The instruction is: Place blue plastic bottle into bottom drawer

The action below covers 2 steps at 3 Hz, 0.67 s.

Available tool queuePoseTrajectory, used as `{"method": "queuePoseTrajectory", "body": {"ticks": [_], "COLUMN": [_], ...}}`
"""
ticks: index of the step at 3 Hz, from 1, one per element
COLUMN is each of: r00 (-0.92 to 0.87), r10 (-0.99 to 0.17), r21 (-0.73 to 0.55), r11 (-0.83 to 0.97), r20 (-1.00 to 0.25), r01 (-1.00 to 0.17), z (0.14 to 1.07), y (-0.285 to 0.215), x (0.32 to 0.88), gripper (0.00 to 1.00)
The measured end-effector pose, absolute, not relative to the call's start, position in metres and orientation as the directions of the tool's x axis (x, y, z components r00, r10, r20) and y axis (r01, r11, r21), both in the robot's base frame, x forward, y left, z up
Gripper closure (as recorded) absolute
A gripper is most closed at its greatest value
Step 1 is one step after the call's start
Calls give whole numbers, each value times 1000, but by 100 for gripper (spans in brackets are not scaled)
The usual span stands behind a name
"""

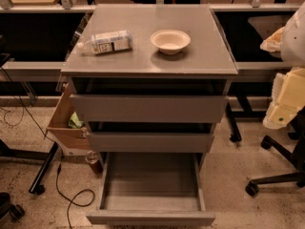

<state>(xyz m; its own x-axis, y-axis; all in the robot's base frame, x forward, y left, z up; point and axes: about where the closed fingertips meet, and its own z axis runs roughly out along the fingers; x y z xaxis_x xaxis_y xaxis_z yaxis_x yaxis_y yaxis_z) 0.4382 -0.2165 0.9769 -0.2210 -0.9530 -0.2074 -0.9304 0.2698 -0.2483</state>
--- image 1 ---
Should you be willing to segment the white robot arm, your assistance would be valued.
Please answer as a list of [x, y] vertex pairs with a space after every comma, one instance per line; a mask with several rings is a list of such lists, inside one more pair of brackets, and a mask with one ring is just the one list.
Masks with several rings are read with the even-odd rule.
[[284, 27], [261, 43], [260, 49], [280, 52], [281, 59], [292, 67], [275, 75], [272, 102], [263, 119], [266, 128], [278, 130], [305, 107], [305, 3]]

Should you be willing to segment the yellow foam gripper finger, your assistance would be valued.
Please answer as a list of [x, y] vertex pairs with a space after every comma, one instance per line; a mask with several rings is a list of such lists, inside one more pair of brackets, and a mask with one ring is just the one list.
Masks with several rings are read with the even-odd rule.
[[305, 107], [305, 69], [293, 67], [274, 78], [272, 102], [263, 119], [263, 126], [278, 130], [286, 127]]

